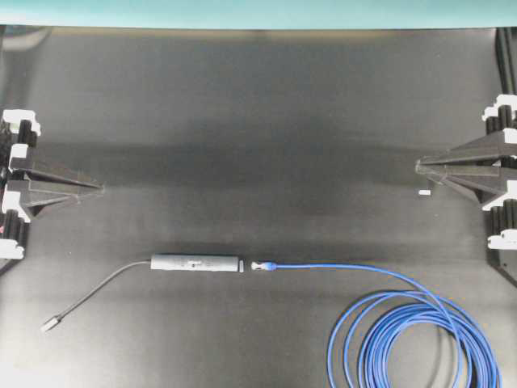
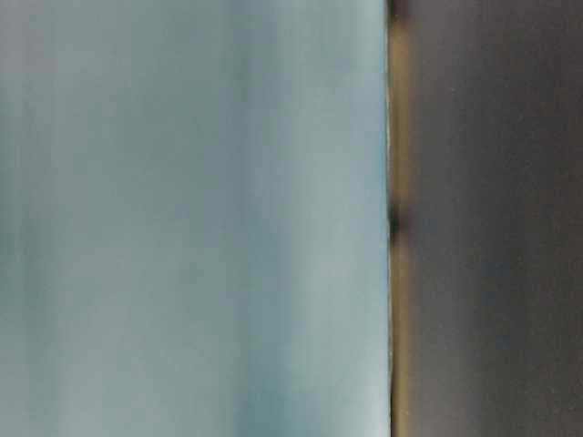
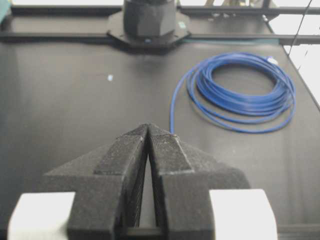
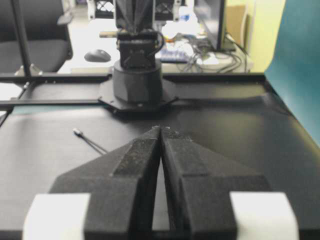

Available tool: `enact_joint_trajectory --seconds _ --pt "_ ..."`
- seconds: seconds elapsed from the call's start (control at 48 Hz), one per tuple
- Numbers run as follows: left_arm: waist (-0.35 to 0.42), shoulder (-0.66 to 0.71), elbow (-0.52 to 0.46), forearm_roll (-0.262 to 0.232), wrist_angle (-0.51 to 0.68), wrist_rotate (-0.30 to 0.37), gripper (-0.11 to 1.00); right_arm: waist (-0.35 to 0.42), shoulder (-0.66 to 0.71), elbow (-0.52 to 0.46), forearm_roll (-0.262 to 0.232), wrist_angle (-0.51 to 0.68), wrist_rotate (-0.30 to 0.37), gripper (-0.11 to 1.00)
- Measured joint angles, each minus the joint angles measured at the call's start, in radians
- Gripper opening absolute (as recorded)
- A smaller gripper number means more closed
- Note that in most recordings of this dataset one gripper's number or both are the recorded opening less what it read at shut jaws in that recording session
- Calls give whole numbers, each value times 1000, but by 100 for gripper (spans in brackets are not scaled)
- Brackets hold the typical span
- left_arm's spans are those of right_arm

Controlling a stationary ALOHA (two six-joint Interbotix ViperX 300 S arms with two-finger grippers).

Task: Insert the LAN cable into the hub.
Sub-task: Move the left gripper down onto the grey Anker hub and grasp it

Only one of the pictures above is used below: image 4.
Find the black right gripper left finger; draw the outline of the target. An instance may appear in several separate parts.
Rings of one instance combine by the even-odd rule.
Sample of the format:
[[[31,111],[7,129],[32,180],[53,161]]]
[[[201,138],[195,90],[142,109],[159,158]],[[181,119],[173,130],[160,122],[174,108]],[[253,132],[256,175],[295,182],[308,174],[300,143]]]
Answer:
[[[37,194],[23,224],[25,240],[127,240],[152,228],[160,127],[59,175]]]

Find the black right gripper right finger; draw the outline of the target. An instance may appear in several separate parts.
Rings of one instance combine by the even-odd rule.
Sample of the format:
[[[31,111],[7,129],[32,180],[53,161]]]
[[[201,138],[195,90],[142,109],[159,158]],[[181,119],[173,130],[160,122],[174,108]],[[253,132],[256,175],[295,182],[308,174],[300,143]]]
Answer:
[[[262,173],[171,128],[160,137],[175,224],[193,240],[298,239],[287,195]]]

